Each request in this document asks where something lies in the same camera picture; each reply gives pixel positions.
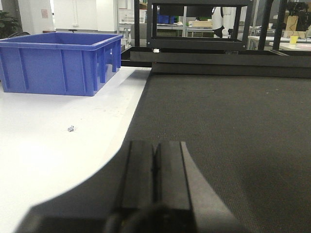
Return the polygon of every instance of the dark gray mat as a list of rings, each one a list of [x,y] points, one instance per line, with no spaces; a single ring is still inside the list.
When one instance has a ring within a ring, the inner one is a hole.
[[[251,231],[311,232],[311,80],[151,75],[125,140],[186,141]]]

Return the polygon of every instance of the black metal frame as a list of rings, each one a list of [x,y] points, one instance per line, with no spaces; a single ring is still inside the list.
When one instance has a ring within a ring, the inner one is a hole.
[[[227,6],[237,7],[236,22],[234,25],[233,38],[215,39],[215,38],[188,38],[188,37],[159,37],[156,36],[158,5],[183,5],[183,6]],[[239,29],[239,18],[241,16],[241,7],[247,6],[245,26],[242,41],[237,40]],[[204,50],[245,50],[248,40],[248,31],[252,13],[252,0],[148,0],[148,20],[147,20],[147,46],[150,48],[172,48],[172,49],[204,49]]]
[[[135,27],[135,46],[140,46],[140,35],[139,35],[139,0],[134,1],[134,27]]]
[[[274,0],[267,0],[264,13],[263,13],[263,19],[261,24],[261,31],[260,31],[260,37],[259,37],[259,43],[258,43],[258,50],[264,50],[264,46],[266,43],[266,36],[268,31],[268,24],[269,24],[269,17],[271,13],[271,7]],[[282,22],[285,18],[285,11],[286,11],[286,4],[287,0],[281,0],[278,16],[277,16],[277,24],[276,24],[276,33],[274,36],[274,42],[273,42],[273,49],[278,50],[280,46],[280,41],[282,37]]]
[[[133,63],[151,64],[153,73],[310,78],[311,52],[247,50],[221,51],[163,49],[160,53],[131,51]]]

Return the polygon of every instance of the blue bin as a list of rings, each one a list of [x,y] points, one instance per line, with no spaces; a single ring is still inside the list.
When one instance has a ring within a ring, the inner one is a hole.
[[[157,23],[163,23],[163,24],[174,24],[175,17],[171,16],[161,16],[157,15]]]
[[[121,38],[44,33],[0,40],[3,90],[94,96],[121,67]]]

